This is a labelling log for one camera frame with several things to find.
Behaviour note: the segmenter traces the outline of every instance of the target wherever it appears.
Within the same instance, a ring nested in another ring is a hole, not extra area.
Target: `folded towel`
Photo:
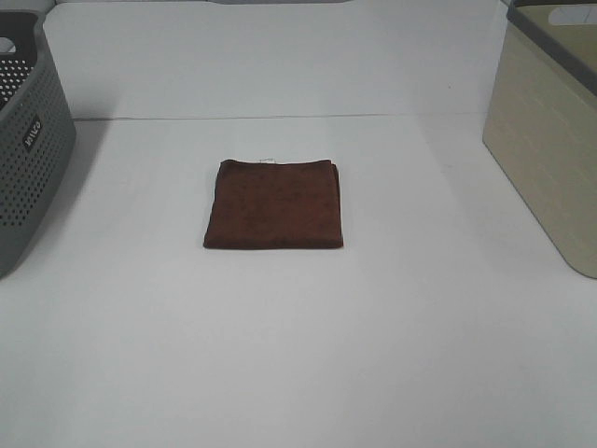
[[[342,247],[336,165],[331,161],[223,161],[203,245],[216,249]]]

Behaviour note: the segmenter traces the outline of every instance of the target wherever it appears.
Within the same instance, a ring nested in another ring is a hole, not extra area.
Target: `perforated basket wall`
[[[75,143],[75,127],[49,51],[44,17],[0,12],[0,277],[45,215]]]

